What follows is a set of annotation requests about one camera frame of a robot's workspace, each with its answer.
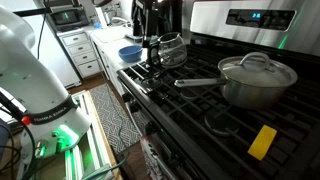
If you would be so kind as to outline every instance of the digital display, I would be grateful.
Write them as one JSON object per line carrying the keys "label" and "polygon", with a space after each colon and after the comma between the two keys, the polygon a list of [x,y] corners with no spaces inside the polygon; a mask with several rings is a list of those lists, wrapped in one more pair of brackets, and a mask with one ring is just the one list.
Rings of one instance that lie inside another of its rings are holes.
{"label": "digital display", "polygon": [[295,11],[263,9],[230,9],[226,24],[285,31]]}
{"label": "digital display", "polygon": [[79,17],[76,11],[67,10],[57,12],[51,16],[56,25],[71,24],[79,21]]}
{"label": "digital display", "polygon": [[260,19],[261,13],[253,13],[252,18]]}

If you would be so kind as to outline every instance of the yellow sponge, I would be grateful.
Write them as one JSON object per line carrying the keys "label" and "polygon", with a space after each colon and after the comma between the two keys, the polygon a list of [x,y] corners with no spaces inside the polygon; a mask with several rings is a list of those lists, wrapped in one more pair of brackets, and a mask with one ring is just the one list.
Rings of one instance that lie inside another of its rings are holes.
{"label": "yellow sponge", "polygon": [[264,156],[267,154],[268,149],[277,134],[277,130],[264,125],[256,139],[251,144],[248,153],[255,157],[258,160],[262,160]]}

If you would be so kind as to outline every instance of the cabinet door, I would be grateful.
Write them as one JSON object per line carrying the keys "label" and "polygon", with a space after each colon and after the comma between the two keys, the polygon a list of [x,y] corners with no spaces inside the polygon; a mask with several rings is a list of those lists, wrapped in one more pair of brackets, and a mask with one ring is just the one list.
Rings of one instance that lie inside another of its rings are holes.
{"label": "cabinet door", "polygon": [[91,45],[89,43],[72,46],[72,47],[69,47],[68,49],[72,55],[92,50]]}
{"label": "cabinet door", "polygon": [[79,72],[83,78],[97,74],[100,72],[97,61],[92,61],[78,66]]}
{"label": "cabinet door", "polygon": [[93,61],[93,60],[97,59],[97,57],[96,57],[96,54],[94,53],[94,51],[91,51],[91,52],[87,52],[87,53],[84,53],[84,54],[81,54],[78,56],[74,56],[73,59],[77,65],[80,65],[80,64],[84,64],[84,63]]}
{"label": "cabinet door", "polygon": [[99,47],[97,47],[97,49],[98,49],[98,52],[101,56],[101,59],[98,58],[98,62],[100,64],[100,66],[103,68],[103,71],[107,76],[107,79],[110,80],[108,57],[105,55],[105,53]]}
{"label": "cabinet door", "polygon": [[87,38],[85,33],[76,34],[76,35],[73,35],[73,36],[63,37],[62,38],[62,41],[64,42],[64,44],[66,46],[70,46],[70,45],[74,45],[74,44],[77,44],[77,43],[85,42],[87,40],[88,40],[88,38]]}
{"label": "cabinet door", "polygon": [[110,79],[112,84],[117,89],[120,95],[124,94],[121,83],[118,81],[118,75],[117,75],[116,69],[112,65],[109,66],[109,69],[110,69]]}

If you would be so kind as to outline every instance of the blue bowl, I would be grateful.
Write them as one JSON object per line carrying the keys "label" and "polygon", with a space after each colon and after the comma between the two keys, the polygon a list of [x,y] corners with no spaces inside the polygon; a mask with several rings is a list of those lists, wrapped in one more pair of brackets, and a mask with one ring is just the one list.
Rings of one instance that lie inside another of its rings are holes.
{"label": "blue bowl", "polygon": [[118,54],[124,62],[136,62],[140,60],[142,48],[137,45],[127,46],[120,49]]}

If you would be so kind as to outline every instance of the stovetop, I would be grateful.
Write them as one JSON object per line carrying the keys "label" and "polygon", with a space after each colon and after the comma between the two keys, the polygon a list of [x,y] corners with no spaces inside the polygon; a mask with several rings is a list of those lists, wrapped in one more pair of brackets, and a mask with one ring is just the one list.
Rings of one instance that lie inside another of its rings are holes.
{"label": "stovetop", "polygon": [[[320,150],[320,93],[316,83],[299,77],[270,109],[242,109],[230,105],[219,87],[174,86],[177,79],[219,77],[217,64],[228,57],[194,45],[187,45],[187,49],[188,60],[181,67],[163,69],[142,62],[123,72],[140,87],[138,93],[150,98],[231,177],[295,179],[308,171],[310,176],[320,177],[311,167]],[[263,125],[276,129],[277,134],[259,161],[247,151]]]}

